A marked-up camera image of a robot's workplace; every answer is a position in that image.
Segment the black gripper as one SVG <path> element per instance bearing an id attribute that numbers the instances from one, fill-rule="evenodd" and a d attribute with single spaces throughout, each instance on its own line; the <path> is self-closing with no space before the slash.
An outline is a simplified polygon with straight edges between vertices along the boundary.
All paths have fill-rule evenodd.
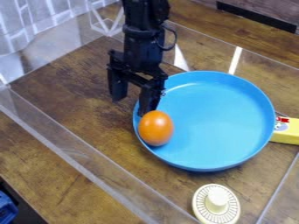
<path id="1" fill-rule="evenodd" d="M 164 46 L 164 28 L 147 27 L 142 29 L 124 25 L 124 50 L 111 49 L 107 64 L 108 91 L 112 101 L 127 97 L 128 82 L 142 87 L 139 95 L 138 115 L 156 110 L 163 92 L 167 74 L 160 63 L 167 47 Z"/>

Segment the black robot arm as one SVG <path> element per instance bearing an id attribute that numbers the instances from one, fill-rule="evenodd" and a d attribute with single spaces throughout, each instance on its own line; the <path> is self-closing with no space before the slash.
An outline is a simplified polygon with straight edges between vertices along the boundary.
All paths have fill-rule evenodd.
<path id="1" fill-rule="evenodd" d="M 167 0 L 122 0 L 126 13 L 123 25 L 124 51 L 108 51 L 108 91 L 112 101 L 127 97 L 128 83 L 142 88 L 138 115 L 156 110 L 164 91 L 167 73 L 160 68 L 164 48 L 164 20 L 168 19 Z"/>

